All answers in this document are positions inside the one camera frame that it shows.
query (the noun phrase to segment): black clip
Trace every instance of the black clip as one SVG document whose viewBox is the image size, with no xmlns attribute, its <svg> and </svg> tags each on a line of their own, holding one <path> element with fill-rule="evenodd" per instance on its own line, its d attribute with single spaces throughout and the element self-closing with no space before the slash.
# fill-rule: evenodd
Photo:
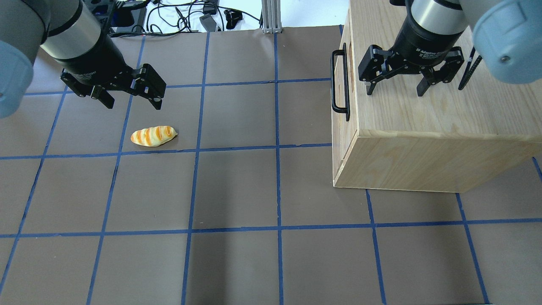
<svg viewBox="0 0 542 305">
<path fill-rule="evenodd" d="M 226 29 L 233 30 L 240 20 L 243 20 L 243 13 L 238 10 L 224 10 L 226 15 Z"/>
</svg>

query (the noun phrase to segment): metal post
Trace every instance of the metal post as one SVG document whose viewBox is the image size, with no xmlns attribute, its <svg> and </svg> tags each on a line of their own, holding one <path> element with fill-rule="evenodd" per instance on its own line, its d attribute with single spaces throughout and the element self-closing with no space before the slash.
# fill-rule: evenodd
<svg viewBox="0 0 542 305">
<path fill-rule="evenodd" d="M 282 33 L 280 22 L 280 0 L 262 0 L 264 33 Z"/>
</svg>

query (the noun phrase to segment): floor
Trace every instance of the floor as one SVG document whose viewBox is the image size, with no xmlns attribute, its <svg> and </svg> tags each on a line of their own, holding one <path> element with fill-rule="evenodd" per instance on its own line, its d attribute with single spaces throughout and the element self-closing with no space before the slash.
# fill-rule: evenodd
<svg viewBox="0 0 542 305">
<path fill-rule="evenodd" d="M 160 111 L 40 53 L 0 120 L 0 304 L 541 304 L 535 158 L 461 195 L 332 187 L 340 30 L 116 39 Z M 126 136 L 156 125 L 179 135 Z"/>
</svg>

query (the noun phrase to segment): wooden crate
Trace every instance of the wooden crate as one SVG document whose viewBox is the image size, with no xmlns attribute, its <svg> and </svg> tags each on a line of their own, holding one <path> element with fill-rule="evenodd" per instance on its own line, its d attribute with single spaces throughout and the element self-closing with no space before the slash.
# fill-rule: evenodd
<svg viewBox="0 0 542 305">
<path fill-rule="evenodd" d="M 509 85 L 479 65 L 463 91 L 464 65 L 449 84 L 416 94 L 421 75 L 380 82 L 373 95 L 358 79 L 367 47 L 388 49 L 405 19 L 388 1 L 351 1 L 346 44 L 351 119 L 333 112 L 333 185 L 347 188 L 465 192 L 542 152 L 542 81 Z M 456 45 L 465 57 L 470 29 Z M 335 90 L 344 105 L 343 63 Z"/>
</svg>

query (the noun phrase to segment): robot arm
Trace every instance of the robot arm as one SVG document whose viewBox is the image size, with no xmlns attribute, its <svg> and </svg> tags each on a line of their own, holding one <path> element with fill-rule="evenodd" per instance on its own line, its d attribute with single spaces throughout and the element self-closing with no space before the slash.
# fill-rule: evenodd
<svg viewBox="0 0 542 305">
<path fill-rule="evenodd" d="M 107 90 L 122 90 L 160 109 L 164 80 L 149 64 L 128 66 L 82 0 L 0 0 L 0 7 L 0 118 L 17 110 L 40 45 L 64 68 L 61 79 L 75 94 L 112 108 Z"/>
<path fill-rule="evenodd" d="M 371 95 L 379 81 L 398 74 L 422 74 L 418 96 L 439 82 L 450 82 L 464 62 L 454 47 L 468 25 L 476 50 L 491 74 L 512 84 L 542 78 L 542 1 L 390 0 L 406 6 L 407 17 L 393 46 L 371 45 L 358 66 L 359 80 Z M 444 61 L 444 65 L 435 67 Z"/>
</svg>

